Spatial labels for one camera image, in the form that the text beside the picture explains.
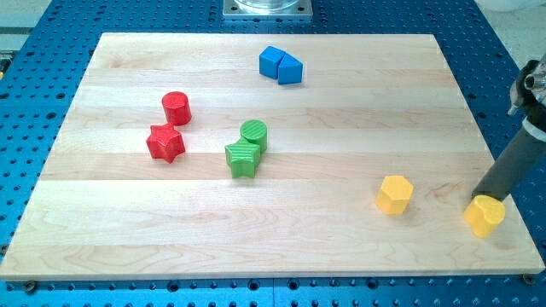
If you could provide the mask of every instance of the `red cylinder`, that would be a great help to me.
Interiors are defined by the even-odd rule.
[[[170,92],[161,99],[167,122],[173,125],[185,125],[191,120],[189,101],[183,92]]]

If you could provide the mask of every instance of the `green block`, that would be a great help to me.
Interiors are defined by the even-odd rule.
[[[267,126],[264,122],[252,119],[241,126],[241,136],[252,144],[259,145],[263,154],[267,150]]]
[[[259,145],[251,144],[244,138],[226,146],[225,158],[231,167],[231,176],[233,178],[241,176],[254,178],[261,157],[259,150]]]

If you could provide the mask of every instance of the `red block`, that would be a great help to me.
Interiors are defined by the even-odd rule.
[[[188,97],[183,92],[171,92],[161,100],[167,122],[173,125],[185,125],[191,120]]]
[[[186,151],[182,135],[174,130],[171,123],[165,125],[151,125],[152,134],[146,140],[152,158],[164,159],[172,163],[176,156]]]

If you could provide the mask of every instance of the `metal mount plate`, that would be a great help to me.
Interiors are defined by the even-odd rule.
[[[236,0],[224,0],[224,20],[311,20],[311,0],[299,0],[283,9],[257,9]]]

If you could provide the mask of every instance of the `yellow hexagonal block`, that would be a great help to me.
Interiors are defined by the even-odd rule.
[[[485,238],[502,222],[506,209],[501,201],[487,195],[473,198],[464,211],[464,219],[472,226],[472,232]]]
[[[412,194],[413,185],[404,176],[386,176],[375,204],[385,214],[402,214]]]

